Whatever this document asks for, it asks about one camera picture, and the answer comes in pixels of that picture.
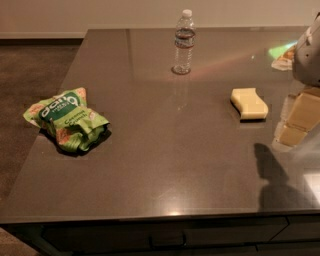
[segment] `brown carpet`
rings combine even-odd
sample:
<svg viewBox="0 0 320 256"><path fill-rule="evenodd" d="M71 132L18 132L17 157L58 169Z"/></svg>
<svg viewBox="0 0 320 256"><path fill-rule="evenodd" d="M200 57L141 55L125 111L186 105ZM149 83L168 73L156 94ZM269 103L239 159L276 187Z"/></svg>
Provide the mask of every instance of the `brown carpet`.
<svg viewBox="0 0 320 256"><path fill-rule="evenodd" d="M22 114L57 93L78 48L78 44L0 45L0 206L39 132ZM4 255L40 254L0 229L0 256Z"/></svg>

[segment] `bottle cap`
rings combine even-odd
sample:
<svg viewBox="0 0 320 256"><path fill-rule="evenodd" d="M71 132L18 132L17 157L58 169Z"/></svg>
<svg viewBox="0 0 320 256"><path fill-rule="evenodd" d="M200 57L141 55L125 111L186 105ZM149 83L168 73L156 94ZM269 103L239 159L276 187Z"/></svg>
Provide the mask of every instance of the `bottle cap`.
<svg viewBox="0 0 320 256"><path fill-rule="evenodd" d="M182 11L182 17L190 18L191 16L192 16L192 11L191 10L183 10Z"/></svg>

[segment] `chip bag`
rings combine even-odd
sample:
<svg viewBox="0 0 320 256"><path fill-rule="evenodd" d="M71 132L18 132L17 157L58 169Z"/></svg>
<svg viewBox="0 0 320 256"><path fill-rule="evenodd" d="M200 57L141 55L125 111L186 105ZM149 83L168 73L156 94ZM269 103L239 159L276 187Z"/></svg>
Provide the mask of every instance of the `chip bag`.
<svg viewBox="0 0 320 256"><path fill-rule="evenodd" d="M45 129L64 151L88 151L107 130L109 121L87 108L86 90L65 91L50 99L33 104L23 117Z"/></svg>

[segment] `sponge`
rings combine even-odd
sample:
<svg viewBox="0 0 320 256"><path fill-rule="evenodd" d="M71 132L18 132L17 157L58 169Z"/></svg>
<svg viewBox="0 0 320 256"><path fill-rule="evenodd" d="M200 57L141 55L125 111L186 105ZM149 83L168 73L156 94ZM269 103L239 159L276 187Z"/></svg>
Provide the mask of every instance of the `sponge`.
<svg viewBox="0 0 320 256"><path fill-rule="evenodd" d="M257 95L256 88L233 89L231 102L240 112L241 120L265 119L267 104Z"/></svg>

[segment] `clear plastic bottle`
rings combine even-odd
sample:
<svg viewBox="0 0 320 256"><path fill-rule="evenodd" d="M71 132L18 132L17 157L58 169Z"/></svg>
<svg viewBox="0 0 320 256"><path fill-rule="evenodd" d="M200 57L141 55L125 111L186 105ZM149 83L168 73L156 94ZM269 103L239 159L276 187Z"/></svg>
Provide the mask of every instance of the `clear plastic bottle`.
<svg viewBox="0 0 320 256"><path fill-rule="evenodd" d="M196 36L191 10L182 12L182 17L176 26L175 36L176 54L172 71L179 75L185 75L191 71L192 50Z"/></svg>

